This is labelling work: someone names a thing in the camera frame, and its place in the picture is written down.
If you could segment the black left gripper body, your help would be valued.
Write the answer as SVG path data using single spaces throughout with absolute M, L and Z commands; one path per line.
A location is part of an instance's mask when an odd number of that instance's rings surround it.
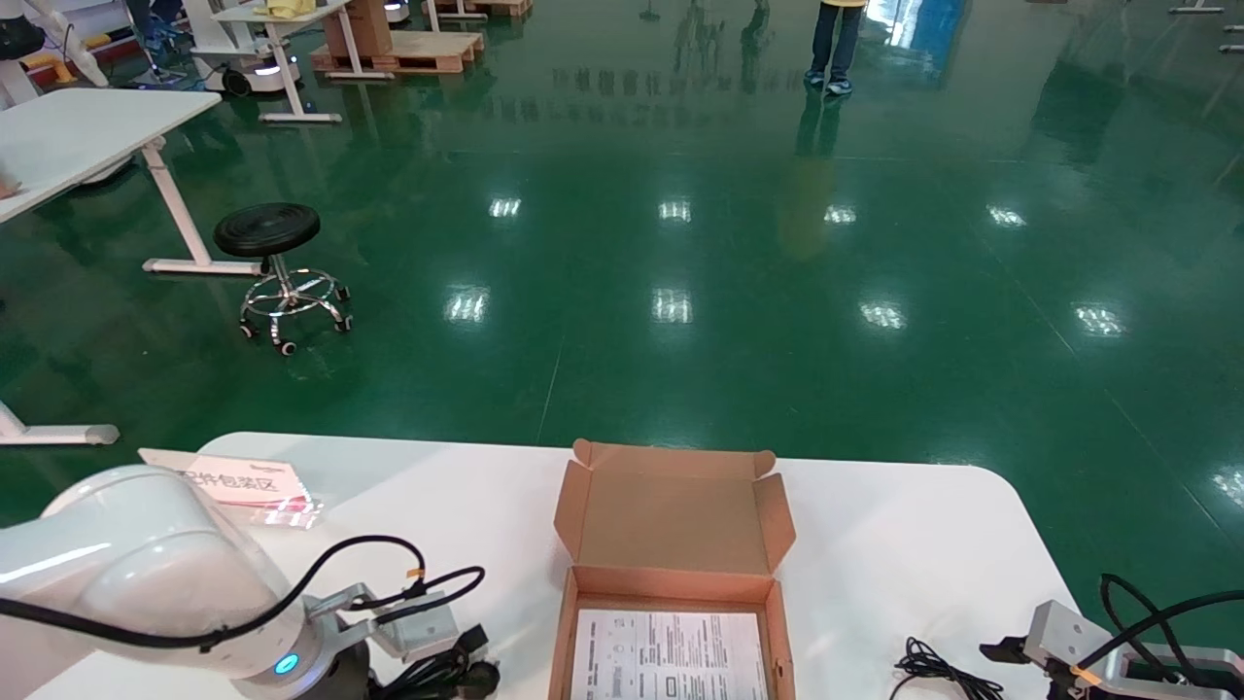
M 369 699 L 369 645 L 355 644 L 338 652 L 326 673 L 326 699 Z

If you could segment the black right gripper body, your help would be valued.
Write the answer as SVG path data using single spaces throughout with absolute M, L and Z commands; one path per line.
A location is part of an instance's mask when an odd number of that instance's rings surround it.
M 1128 669 L 1120 696 L 1132 699 L 1243 699 L 1239 669 L 1200 669 L 1198 681 L 1176 669 Z

